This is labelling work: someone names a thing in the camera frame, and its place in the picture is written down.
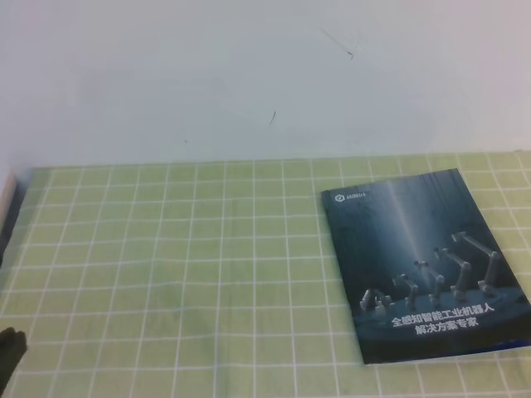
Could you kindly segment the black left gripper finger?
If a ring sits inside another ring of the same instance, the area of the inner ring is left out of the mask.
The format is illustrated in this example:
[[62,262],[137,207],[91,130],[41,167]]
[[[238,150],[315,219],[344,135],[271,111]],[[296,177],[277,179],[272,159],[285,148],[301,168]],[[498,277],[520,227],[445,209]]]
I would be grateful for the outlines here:
[[23,331],[9,327],[1,331],[1,381],[9,381],[27,351],[27,337]]

